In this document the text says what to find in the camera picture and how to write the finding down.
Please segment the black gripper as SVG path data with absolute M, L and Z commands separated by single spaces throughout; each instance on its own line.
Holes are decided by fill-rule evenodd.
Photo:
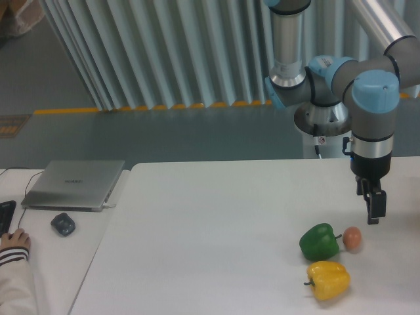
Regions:
M 363 196 L 367 205 L 367 223 L 374 225 L 386 217 L 387 193 L 379 181 L 390 171 L 392 154 L 367 158 L 357 154 L 350 156 L 350 169 L 356 177 L 356 195 Z

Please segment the white striped sleeve forearm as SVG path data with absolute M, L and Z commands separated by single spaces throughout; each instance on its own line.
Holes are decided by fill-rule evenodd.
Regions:
M 38 314 L 28 257 L 24 247 L 1 250 L 1 314 Z

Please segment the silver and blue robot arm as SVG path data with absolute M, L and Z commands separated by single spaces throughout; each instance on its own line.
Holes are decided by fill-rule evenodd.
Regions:
M 350 158 L 356 193 L 366 202 L 367 221 L 377 224 L 387 210 L 381 179 L 390 170 L 400 91 L 419 84 L 419 39 L 387 1 L 349 1 L 383 55 L 365 61 L 321 55 L 304 66 L 303 14 L 310 2 L 266 6 L 274 27 L 274 67 L 266 78 L 273 105 L 346 108 L 343 153 Z

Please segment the person's hand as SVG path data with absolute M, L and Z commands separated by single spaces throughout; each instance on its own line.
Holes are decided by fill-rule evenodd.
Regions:
M 4 233 L 1 236 L 1 264 L 12 261 L 28 260 L 31 239 L 24 229 L 17 229 L 14 233 Z

